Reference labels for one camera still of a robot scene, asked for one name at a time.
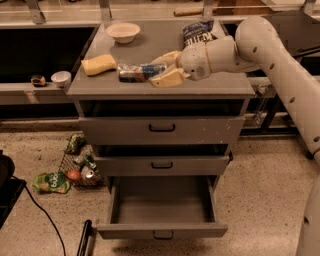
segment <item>green chip bag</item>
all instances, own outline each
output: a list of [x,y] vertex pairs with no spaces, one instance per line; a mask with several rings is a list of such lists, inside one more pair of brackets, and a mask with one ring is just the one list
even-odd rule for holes
[[34,177],[32,188],[38,193],[56,192],[65,194],[71,184],[62,171],[57,173],[43,173]]

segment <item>tomato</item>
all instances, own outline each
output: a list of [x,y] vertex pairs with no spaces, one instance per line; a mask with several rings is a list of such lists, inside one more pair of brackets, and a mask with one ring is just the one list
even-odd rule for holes
[[67,177],[70,180],[81,180],[81,172],[79,170],[70,170],[67,172]]

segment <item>gray countertop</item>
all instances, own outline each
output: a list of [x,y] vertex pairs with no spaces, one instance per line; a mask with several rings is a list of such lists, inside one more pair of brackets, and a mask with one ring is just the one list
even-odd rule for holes
[[[105,33],[101,25],[88,52],[86,59],[102,54],[111,54],[117,64],[144,64],[153,59],[183,49],[182,29],[195,20],[135,20],[141,28],[135,40],[128,44],[118,44]],[[151,96],[164,97],[198,95],[221,95],[228,97],[248,97],[254,94],[244,73],[219,72],[209,78],[192,81],[185,80],[181,85],[170,88],[155,88],[150,83],[123,83],[118,79],[117,71],[106,71],[88,77],[80,67],[73,80],[68,96],[77,99],[102,99],[110,96]]]

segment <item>white cup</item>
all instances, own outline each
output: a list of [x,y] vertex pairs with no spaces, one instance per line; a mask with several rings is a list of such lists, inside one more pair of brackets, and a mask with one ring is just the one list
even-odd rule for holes
[[71,84],[71,73],[68,71],[59,71],[51,76],[51,81],[58,88],[64,88]]

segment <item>basket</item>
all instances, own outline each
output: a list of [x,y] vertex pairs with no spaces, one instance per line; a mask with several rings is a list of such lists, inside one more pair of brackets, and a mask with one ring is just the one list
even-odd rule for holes
[[[91,145],[87,144],[81,148],[81,152],[84,150],[92,152]],[[67,173],[70,170],[80,170],[82,169],[81,166],[74,163],[74,159],[78,157],[79,154],[67,154],[65,153],[59,170],[63,171],[64,173]],[[94,188],[99,186],[104,186],[104,179],[103,176],[100,175],[99,170],[95,169],[94,175],[90,179],[81,179],[81,180],[71,180],[68,178],[70,183],[76,187],[76,188]]]

